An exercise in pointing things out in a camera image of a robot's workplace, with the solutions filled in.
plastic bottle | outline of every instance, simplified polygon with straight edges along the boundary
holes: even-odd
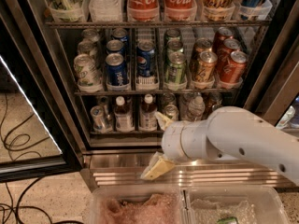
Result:
[[[157,130],[157,119],[155,117],[156,111],[157,105],[153,102],[152,95],[146,94],[140,106],[140,130]]]
[[[133,128],[133,116],[131,108],[125,103],[122,96],[116,98],[116,106],[114,108],[116,119],[116,130],[121,132],[130,132]]]
[[[205,112],[205,103],[202,96],[195,96],[188,104],[187,121],[199,121]]]

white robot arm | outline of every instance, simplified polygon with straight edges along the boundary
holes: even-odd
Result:
[[[222,107],[194,123],[173,122],[164,132],[162,149],[175,162],[250,161],[299,185],[299,138],[242,108]]]

pepsi can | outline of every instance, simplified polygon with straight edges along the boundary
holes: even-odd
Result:
[[[111,38],[113,40],[120,40],[124,44],[126,54],[130,54],[130,38],[127,30],[124,28],[115,28],[112,31]]]
[[[136,49],[137,73],[142,77],[152,77],[155,73],[156,52],[150,40],[141,40]]]
[[[120,40],[110,40],[106,45],[107,54],[119,53],[125,58],[125,46]]]
[[[126,62],[119,53],[106,57],[107,81],[111,86],[124,86],[129,83]]]

tiled floor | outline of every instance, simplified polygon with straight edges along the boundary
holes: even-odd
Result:
[[[28,179],[7,183],[13,197],[14,207],[17,206],[21,193],[34,181],[35,179]],[[35,183],[23,195],[19,216],[21,221],[26,224],[48,224],[65,220],[88,223],[91,197],[92,195],[79,173],[48,176]],[[0,184],[0,223],[3,223],[1,222],[3,216],[3,212],[1,212],[2,203],[11,205],[5,184]],[[23,206],[35,206],[43,209],[51,221],[41,211],[29,208],[22,209]],[[17,223],[15,216],[11,215],[5,223]]]

green can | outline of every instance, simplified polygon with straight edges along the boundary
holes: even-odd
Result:
[[[186,74],[186,56],[179,51],[169,54],[165,64],[165,82],[180,84]]]
[[[217,224],[238,224],[236,217],[227,217],[217,221]]]
[[[178,28],[167,29],[164,33],[164,46],[166,47],[171,40],[181,41],[181,32]]]

